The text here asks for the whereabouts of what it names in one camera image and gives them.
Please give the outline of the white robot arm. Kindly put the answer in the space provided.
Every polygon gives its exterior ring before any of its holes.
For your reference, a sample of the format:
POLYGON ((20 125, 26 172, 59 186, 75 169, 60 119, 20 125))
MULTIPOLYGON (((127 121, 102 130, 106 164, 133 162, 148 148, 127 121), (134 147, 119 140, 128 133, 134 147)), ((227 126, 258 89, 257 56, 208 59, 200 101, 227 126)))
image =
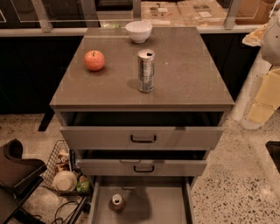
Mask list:
POLYGON ((262 58, 271 65, 280 65, 280 10, 268 22, 261 46, 262 58))

